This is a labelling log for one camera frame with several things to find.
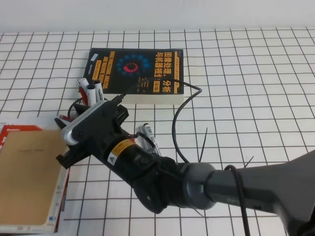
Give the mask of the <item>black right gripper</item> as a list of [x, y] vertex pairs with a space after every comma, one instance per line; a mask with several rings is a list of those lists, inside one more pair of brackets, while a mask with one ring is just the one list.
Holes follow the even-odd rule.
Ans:
[[121, 124], [129, 116], [127, 108], [115, 99], [108, 101], [104, 107], [108, 118], [67, 124], [60, 121], [62, 138], [68, 151], [64, 155], [59, 154], [56, 159], [65, 169], [89, 155], [108, 157], [115, 144], [124, 139]]

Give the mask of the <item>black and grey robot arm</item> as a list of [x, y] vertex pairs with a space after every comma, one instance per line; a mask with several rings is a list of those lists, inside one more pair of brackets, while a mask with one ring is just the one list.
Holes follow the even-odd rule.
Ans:
[[69, 124], [59, 118], [68, 152], [57, 160], [66, 169], [93, 155], [125, 181], [149, 211], [168, 206], [210, 209], [215, 203], [276, 214], [290, 236], [315, 233], [315, 154], [308, 152], [282, 164], [216, 170], [208, 163], [176, 163], [149, 153], [121, 128], [127, 109], [117, 101], [100, 101]]

